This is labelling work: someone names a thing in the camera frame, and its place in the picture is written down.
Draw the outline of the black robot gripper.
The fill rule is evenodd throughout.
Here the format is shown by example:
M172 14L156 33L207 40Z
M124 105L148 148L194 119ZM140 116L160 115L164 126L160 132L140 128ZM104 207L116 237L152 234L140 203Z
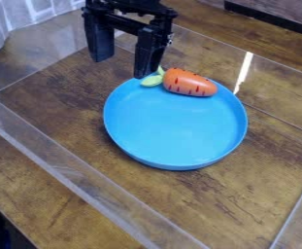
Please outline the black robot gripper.
M104 61L115 54L115 29L132 35L138 33L134 77L143 79L158 71L168 44L172 42L172 25L178 12L162 0L86 0L82 8L84 32L92 59ZM143 22L127 17L152 16Z

